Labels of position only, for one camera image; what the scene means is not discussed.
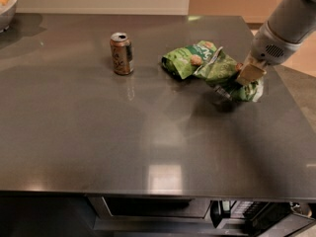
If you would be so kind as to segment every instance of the gray tabletop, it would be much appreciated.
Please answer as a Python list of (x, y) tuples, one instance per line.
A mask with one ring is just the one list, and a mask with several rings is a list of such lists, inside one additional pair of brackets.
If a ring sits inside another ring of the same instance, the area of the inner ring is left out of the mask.
[[(128, 76), (114, 32), (134, 46)], [(160, 66), (199, 40), (243, 61), (251, 38), (240, 17), (16, 15), (0, 36), (0, 191), (315, 200), (315, 133), (275, 70), (237, 105)]]

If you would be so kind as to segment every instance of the floor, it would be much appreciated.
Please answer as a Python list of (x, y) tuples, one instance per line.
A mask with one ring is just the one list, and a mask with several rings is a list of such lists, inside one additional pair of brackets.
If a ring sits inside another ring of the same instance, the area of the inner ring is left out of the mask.
[[(252, 33), (255, 34), (259, 25), (250, 25), (250, 28)], [(283, 66), (316, 77), (316, 32), (305, 40), (301, 48)], [(296, 235), (296, 237), (314, 236), (316, 236), (316, 226)]]

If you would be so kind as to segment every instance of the label on can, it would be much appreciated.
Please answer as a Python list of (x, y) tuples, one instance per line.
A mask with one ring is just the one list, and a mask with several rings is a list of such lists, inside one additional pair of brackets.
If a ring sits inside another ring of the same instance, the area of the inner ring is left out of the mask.
[(126, 33), (115, 33), (111, 36), (110, 46), (115, 73), (127, 75), (133, 71), (132, 45)]

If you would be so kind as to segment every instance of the bowl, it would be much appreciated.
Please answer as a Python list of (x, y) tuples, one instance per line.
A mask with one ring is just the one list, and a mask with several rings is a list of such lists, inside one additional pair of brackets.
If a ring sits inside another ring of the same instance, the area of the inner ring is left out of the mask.
[(4, 10), (0, 12), (0, 33), (7, 30), (9, 28), (9, 24), (11, 23), (13, 16), (16, 13), (18, 0), (9, 1), (6, 6), (4, 6)]

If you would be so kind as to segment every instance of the food in bowl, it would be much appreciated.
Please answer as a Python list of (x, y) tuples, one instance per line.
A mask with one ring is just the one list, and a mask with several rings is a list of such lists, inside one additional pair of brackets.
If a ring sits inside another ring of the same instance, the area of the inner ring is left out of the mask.
[(18, 0), (0, 0), (0, 33), (9, 28), (16, 13)]

